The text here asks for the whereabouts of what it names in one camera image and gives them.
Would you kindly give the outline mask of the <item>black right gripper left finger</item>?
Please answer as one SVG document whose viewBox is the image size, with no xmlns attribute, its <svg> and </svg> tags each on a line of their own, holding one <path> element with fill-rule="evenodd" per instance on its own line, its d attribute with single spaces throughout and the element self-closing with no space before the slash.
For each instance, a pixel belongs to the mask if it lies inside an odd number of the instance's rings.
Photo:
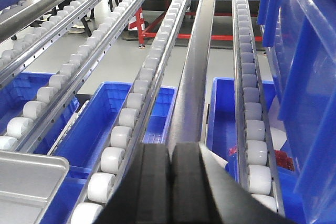
<svg viewBox="0 0 336 224">
<path fill-rule="evenodd" d="M 168 223 L 169 172 L 165 145 L 138 144 L 130 168 L 95 223 Z"/>
</svg>

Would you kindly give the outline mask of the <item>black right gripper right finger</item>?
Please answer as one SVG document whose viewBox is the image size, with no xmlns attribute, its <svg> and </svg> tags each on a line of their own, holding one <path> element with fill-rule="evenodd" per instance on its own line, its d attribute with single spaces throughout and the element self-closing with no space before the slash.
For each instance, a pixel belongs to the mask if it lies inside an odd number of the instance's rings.
<svg viewBox="0 0 336 224">
<path fill-rule="evenodd" d="M 172 156 L 172 223 L 291 223 L 242 189 L 198 143 Z"/>
</svg>

